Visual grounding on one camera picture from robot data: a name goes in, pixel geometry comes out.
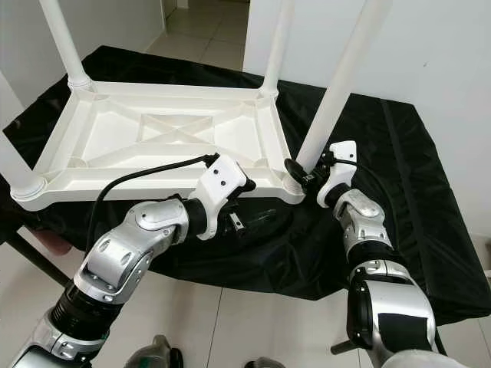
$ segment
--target tiled floor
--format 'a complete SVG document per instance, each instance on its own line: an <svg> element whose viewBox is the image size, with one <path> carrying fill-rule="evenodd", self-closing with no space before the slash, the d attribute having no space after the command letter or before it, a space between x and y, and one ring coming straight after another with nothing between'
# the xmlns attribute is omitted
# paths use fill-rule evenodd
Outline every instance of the tiled floor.
<svg viewBox="0 0 491 368"><path fill-rule="evenodd" d="M166 33L149 54L242 70L249 4L223 0L190 0L166 20Z"/></svg>
<svg viewBox="0 0 491 368"><path fill-rule="evenodd" d="M48 254L25 230L32 244ZM48 257L72 275L82 254ZM0 366L7 366L38 318L61 294L61 287L10 247L0 246ZM94 361L123 366L155 334L179 347L186 368L243 367L267 356L287 368L370 368L363 350L332 356L329 347L345 338L346 293L320 301L235 291L176 281L149 273L113 325ZM491 317L440 327L449 355L472 368L491 367Z"/></svg>

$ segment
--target wire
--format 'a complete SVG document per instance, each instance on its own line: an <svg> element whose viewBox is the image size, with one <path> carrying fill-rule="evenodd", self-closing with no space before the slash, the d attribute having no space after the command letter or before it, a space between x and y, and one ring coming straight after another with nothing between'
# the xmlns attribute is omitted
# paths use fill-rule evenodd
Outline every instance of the wire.
<svg viewBox="0 0 491 368"><path fill-rule="evenodd" d="M361 163L356 163L355 161L349 161L347 159L334 159L334 161L336 163L344 163L346 165L356 166L357 168L364 170L378 184L378 186L384 193L384 196L387 198L387 201L389 203L390 212L392 214L392 222L394 223L394 248L396 250L399 250L399 229L397 226L397 216L395 212L394 202L392 201L392 197L390 196L386 186L382 183L380 176L377 175L377 173L375 173L375 171L373 171L372 169L366 167L365 165L362 165Z"/></svg>
<svg viewBox="0 0 491 368"><path fill-rule="evenodd" d="M179 163L170 163L168 165L163 165L163 166L158 166L154 167L152 169L145 169L141 171L137 171L136 173L133 172L131 174L121 176L120 178L110 182L107 184L104 189L101 190L99 193L99 196L95 200L94 204L92 205L92 212L91 212L91 219L89 220L89 229L87 230L87 243L85 245L85 255L87 256L88 252L91 251L93 243L94 243L94 233L95 233L95 225L97 223L97 217L98 217L98 212L99 212L99 207L101 206L102 201L104 200L104 197L109 193L112 188L115 186L121 184L122 182L126 182L131 179L136 179L140 178L141 176L146 176L154 173L160 173L162 171L167 171L171 169L178 169L180 167L184 166L189 166L194 163L200 163L200 162L205 162L205 163L211 163L217 158L217 155L203 155L200 157L196 157L195 159L187 159L186 161L181 161Z"/></svg>

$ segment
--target white cylindrical leg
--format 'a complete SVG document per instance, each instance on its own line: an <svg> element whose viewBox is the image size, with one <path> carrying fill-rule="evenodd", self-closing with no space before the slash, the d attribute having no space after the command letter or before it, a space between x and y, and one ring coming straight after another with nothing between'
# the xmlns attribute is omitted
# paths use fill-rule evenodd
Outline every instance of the white cylindrical leg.
<svg viewBox="0 0 491 368"><path fill-rule="evenodd" d="M279 72L282 68L283 56L285 55L286 43L295 12L295 0L282 0L282 7L276 24L275 35L268 59L268 67L259 90L263 95L276 96L278 94Z"/></svg>
<svg viewBox="0 0 491 368"><path fill-rule="evenodd" d="M48 22L61 60L68 73L68 86L71 88L89 88L91 79L85 74L77 49L71 39L70 31L64 20L58 0L39 0Z"/></svg>
<svg viewBox="0 0 491 368"><path fill-rule="evenodd" d="M296 159L307 173L314 169L321 156L349 98L355 73L381 29L391 4L392 0L367 0L361 9L357 24Z"/></svg>
<svg viewBox="0 0 491 368"><path fill-rule="evenodd" d="M29 168L3 132L0 132L0 173L10 185L14 199L35 196L46 184L42 176Z"/></svg>

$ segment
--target black tablecloth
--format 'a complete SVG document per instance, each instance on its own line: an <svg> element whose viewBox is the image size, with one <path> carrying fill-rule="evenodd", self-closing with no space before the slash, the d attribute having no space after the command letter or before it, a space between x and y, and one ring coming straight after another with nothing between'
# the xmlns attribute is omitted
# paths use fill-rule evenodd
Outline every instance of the black tablecloth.
<svg viewBox="0 0 491 368"><path fill-rule="evenodd" d="M252 74L104 46L86 57L84 66L96 81L217 87L258 87L262 82ZM325 89L284 81L278 89L278 112L295 157ZM31 167L69 93L65 77L5 129ZM356 140L358 160L386 182L396 207L400 253L427 293L437 323L489 314L488 284L437 150L415 108L352 94L330 139L341 140ZM385 223L394 238L387 199L372 178L358 170L354 186L385 208ZM10 200L3 179L0 196L4 234L20 224L50 228L84 248L90 202L56 203L40 212L26 212ZM97 234L117 225L132 205L105 202ZM151 269L183 280L307 299L346 286L349 268L341 229L329 209L311 199L297 206L278 199L240 199L237 212L249 230L245 236L238 238L223 228L211 241L172 247Z"/></svg>

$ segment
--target black cloth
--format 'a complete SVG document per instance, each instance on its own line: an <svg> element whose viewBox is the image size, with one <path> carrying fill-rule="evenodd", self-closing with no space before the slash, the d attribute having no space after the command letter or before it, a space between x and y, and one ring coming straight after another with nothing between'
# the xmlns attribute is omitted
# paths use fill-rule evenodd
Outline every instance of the black cloth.
<svg viewBox="0 0 491 368"><path fill-rule="evenodd" d="M100 47L84 60L96 81L258 87L262 77ZM280 81L277 107L295 157L324 88ZM5 133L33 167L69 96L64 77L43 93ZM355 140L358 160L386 183L396 208L399 250L430 299L438 324L491 312L491 295L434 143L414 106L352 94L330 141ZM354 187L379 202L394 238L387 199L358 170ZM19 224L50 228L84 248L90 202L56 203L26 212L0 183L2 230ZM105 202L97 235L122 221L131 201ZM152 263L152 271L182 280L319 299L347 286L341 228L329 209L312 199L287 205L278 199L240 199L237 212L249 230L238 238L227 228L210 241L187 241Z"/></svg>

